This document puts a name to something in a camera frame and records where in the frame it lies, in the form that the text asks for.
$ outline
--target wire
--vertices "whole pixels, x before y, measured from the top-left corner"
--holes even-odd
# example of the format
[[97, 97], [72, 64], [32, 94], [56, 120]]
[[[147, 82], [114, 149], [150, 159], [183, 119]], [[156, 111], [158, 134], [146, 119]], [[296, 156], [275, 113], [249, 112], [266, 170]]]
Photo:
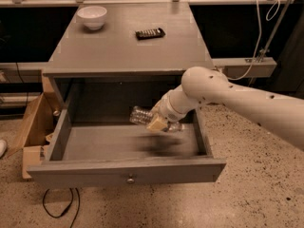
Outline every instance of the wire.
[[[275, 13], [273, 14], [273, 16], [272, 16], [271, 18], [269, 18], [269, 14], [270, 14], [270, 12], [272, 11], [272, 9], [275, 7], [276, 3], [277, 3], [276, 11], [275, 11]], [[269, 10], [268, 10], [268, 12], [267, 12], [267, 14], [266, 14], [266, 20], [267, 20], [267, 21], [271, 21], [271, 20], [276, 16], [276, 14], [278, 13], [278, 10], [279, 10], [280, 5], [281, 5], [280, 0], [275, 0], [275, 2], [274, 2], [273, 5], [269, 8]]]
[[238, 78], [228, 78], [228, 80], [241, 80], [243, 79], [248, 73], [249, 71], [251, 70], [251, 68], [253, 67], [254, 65], [254, 61], [256, 59], [256, 54], [257, 54], [257, 48], [258, 48], [258, 45], [259, 45], [259, 41], [260, 41], [260, 38], [262, 37], [262, 25], [261, 25], [261, 22], [260, 22], [260, 12], [259, 12], [259, 4], [258, 4], [258, 0], [256, 0], [256, 12], [257, 12], [257, 20], [258, 20], [258, 30], [259, 30], [259, 35], [258, 35], [258, 39], [257, 39], [257, 42], [256, 42], [256, 48], [255, 48], [255, 52], [254, 52], [254, 56], [251, 60], [251, 64], [249, 65], [247, 71], [240, 77]]
[[[74, 222], [75, 222], [75, 220], [76, 220], [76, 218], [77, 218], [77, 216], [78, 216], [79, 210], [80, 210], [80, 194], [79, 194], [78, 188], [75, 188], [75, 190], [76, 190], [76, 193], [77, 193], [78, 205], [77, 205], [77, 210], [76, 210], [76, 214], [75, 214], [75, 216], [74, 216], [74, 219], [73, 219], [73, 221], [72, 221], [71, 224], [70, 224], [70, 228], [73, 226], [73, 224], [74, 224]], [[47, 212], [47, 214], [48, 214], [49, 216], [51, 216], [52, 218], [55, 218], [55, 219], [59, 219], [59, 218], [63, 217], [63, 216], [68, 212], [69, 208], [71, 207], [71, 205], [72, 205], [72, 203], [73, 203], [73, 201], [74, 201], [73, 189], [72, 189], [72, 188], [69, 188], [69, 191], [70, 191], [70, 194], [71, 194], [71, 200], [70, 200], [69, 204], [67, 205], [67, 207], [63, 210], [63, 212], [61, 212], [61, 214], [58, 215], [58, 216], [52, 215], [52, 214], [49, 212], [49, 210], [46, 208], [45, 200], [46, 200], [46, 196], [47, 196], [47, 194], [48, 194], [48, 191], [49, 191], [49, 189], [48, 189], [48, 190], [46, 191], [46, 193], [44, 194], [44, 197], [43, 197], [43, 199], [42, 199], [42, 204], [43, 204], [44, 209], [46, 210], [46, 212]]]
[[[21, 77], [20, 70], [19, 70], [19, 65], [18, 65], [17, 62], [16, 62], [16, 66], [17, 66], [17, 73], [18, 73], [19, 79], [20, 79], [20, 81], [22, 82], [22, 84], [24, 84], [25, 81], [24, 81], [23, 78]], [[29, 102], [29, 92], [27, 92], [26, 106], [28, 106], [28, 102]]]

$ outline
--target black cable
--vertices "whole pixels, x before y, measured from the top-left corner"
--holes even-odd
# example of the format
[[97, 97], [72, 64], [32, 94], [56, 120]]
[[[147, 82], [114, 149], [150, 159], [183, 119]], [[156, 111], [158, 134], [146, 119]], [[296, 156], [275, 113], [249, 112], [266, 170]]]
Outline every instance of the black cable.
[[[77, 218], [77, 216], [78, 216], [79, 209], [80, 209], [80, 194], [79, 194], [79, 191], [78, 191], [77, 188], [75, 188], [75, 190], [76, 190], [77, 198], [78, 198], [78, 206], [77, 206], [77, 210], [76, 210], [76, 214], [75, 214], [75, 216], [74, 216], [74, 219], [73, 219], [73, 221], [72, 221], [71, 224], [70, 224], [70, 228], [73, 226], [73, 224], [74, 224], [74, 222], [75, 222], [75, 220], [76, 220], [76, 218]], [[43, 200], [42, 200], [42, 204], [43, 204], [43, 206], [44, 206], [44, 209], [46, 210], [47, 214], [48, 214], [49, 216], [51, 216], [52, 218], [55, 218], [55, 219], [61, 218], [62, 216], [64, 216], [64, 215], [68, 212], [69, 208], [71, 207], [71, 205], [72, 205], [72, 203], [73, 203], [73, 201], [74, 201], [73, 190], [72, 190], [72, 188], [69, 188], [69, 191], [70, 191], [70, 194], [71, 194], [71, 200], [70, 200], [69, 204], [67, 205], [67, 207], [64, 209], [64, 211], [63, 211], [59, 216], [54, 216], [54, 215], [52, 215], [52, 214], [49, 212], [49, 210], [46, 208], [45, 199], [46, 199], [46, 196], [47, 196], [47, 194], [48, 194], [48, 191], [49, 191], [49, 189], [48, 189], [48, 190], [46, 191], [46, 193], [44, 194], [44, 197], [43, 197]]]
[[[24, 81], [23, 78], [21, 77], [20, 70], [19, 70], [19, 65], [18, 65], [17, 62], [16, 62], [16, 66], [17, 66], [17, 73], [18, 73], [18, 76], [19, 76], [19, 78], [20, 78], [22, 84], [24, 84], [25, 81]], [[26, 107], [28, 106], [28, 102], [29, 102], [29, 92], [27, 92]]]

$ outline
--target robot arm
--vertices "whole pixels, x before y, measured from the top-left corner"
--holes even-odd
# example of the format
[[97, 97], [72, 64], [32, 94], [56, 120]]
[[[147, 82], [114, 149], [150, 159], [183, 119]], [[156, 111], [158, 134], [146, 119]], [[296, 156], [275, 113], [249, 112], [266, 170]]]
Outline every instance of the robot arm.
[[181, 85], [167, 92], [154, 106], [154, 117], [147, 129], [163, 130], [190, 110], [208, 103], [223, 104], [304, 150], [303, 100], [235, 85], [224, 74], [198, 66], [186, 70]]

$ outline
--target speckled floor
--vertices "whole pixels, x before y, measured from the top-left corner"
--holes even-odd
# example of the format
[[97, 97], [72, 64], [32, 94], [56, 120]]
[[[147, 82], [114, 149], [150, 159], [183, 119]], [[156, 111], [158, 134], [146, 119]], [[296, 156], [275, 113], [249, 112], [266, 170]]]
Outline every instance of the speckled floor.
[[[81, 188], [73, 227], [303, 227], [304, 152], [219, 105], [206, 106], [215, 157], [227, 159], [216, 183]], [[21, 119], [0, 121], [10, 143]], [[22, 151], [0, 160], [0, 227], [69, 227], [42, 206], [45, 189], [21, 178]], [[59, 214], [68, 190], [47, 197]]]

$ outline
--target drawer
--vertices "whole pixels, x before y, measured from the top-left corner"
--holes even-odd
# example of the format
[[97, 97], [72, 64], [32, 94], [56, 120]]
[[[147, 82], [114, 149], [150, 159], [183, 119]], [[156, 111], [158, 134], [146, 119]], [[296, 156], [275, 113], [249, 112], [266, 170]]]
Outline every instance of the drawer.
[[151, 108], [180, 76], [57, 78], [64, 107], [46, 159], [28, 168], [48, 188], [216, 181], [199, 110], [178, 133], [151, 133], [129, 121], [133, 106]]

